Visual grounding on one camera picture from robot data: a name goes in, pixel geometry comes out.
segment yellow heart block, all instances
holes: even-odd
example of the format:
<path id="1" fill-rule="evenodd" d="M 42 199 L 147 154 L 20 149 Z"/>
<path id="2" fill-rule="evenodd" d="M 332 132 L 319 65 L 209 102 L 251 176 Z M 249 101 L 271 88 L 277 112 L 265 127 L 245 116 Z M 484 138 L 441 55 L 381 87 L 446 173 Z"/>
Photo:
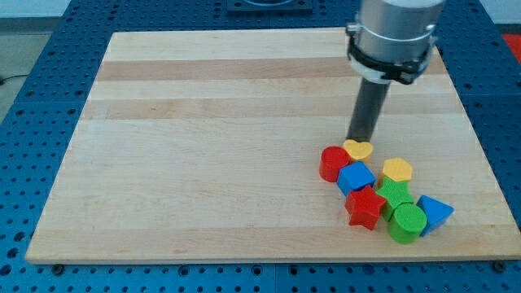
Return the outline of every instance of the yellow heart block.
<path id="1" fill-rule="evenodd" d="M 344 142 L 344 149 L 351 156 L 352 162 L 362 161 L 369 163 L 371 154 L 373 153 L 373 145 L 369 142 L 357 142 L 348 139 Z"/>

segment red star block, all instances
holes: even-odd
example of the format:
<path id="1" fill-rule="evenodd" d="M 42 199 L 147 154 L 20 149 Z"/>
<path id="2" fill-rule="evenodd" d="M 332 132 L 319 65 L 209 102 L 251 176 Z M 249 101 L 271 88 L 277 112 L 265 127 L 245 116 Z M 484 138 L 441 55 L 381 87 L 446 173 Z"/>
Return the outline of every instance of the red star block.
<path id="1" fill-rule="evenodd" d="M 345 208 L 351 215 L 349 225 L 363 225 L 373 230 L 386 202 L 387 200 L 377 195 L 371 186 L 350 192 L 345 201 Z"/>

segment wood grain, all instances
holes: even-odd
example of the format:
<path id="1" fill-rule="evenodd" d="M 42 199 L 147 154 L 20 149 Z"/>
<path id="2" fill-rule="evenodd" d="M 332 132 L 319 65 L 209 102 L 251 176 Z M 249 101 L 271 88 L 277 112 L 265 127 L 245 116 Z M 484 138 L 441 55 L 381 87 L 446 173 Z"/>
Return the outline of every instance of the wood grain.
<path id="1" fill-rule="evenodd" d="M 414 85 L 392 84 L 369 167 L 405 158 L 414 197 L 456 212 L 407 246 L 384 221 L 347 225 L 344 197 L 317 171 L 357 95 L 344 55 L 341 28 L 114 34 L 26 259 L 519 258 L 519 230 L 438 54 Z"/>

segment blue triangular prism block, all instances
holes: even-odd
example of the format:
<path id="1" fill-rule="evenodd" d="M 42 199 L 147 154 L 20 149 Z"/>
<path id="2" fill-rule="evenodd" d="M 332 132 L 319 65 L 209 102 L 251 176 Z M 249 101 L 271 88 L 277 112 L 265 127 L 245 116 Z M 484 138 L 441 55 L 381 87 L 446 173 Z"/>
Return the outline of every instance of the blue triangular prism block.
<path id="1" fill-rule="evenodd" d="M 416 205 L 418 205 L 427 215 L 427 226 L 420 234 L 422 237 L 438 229 L 454 212 L 453 207 L 426 195 L 422 195 Z"/>

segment blue pegboard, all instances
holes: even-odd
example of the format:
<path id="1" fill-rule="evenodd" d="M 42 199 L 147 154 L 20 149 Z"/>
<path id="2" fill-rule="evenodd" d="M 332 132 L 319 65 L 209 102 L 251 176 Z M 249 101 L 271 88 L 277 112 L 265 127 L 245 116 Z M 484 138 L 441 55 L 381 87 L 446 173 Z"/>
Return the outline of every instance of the blue pegboard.
<path id="1" fill-rule="evenodd" d="M 0 292 L 520 291 L 521 262 L 51 266 L 24 254 L 112 33 L 344 26 L 354 0 L 313 13 L 227 15 L 224 0 L 72 0 L 0 126 Z M 448 0 L 438 47 L 521 225 L 521 69 L 478 0 Z"/>

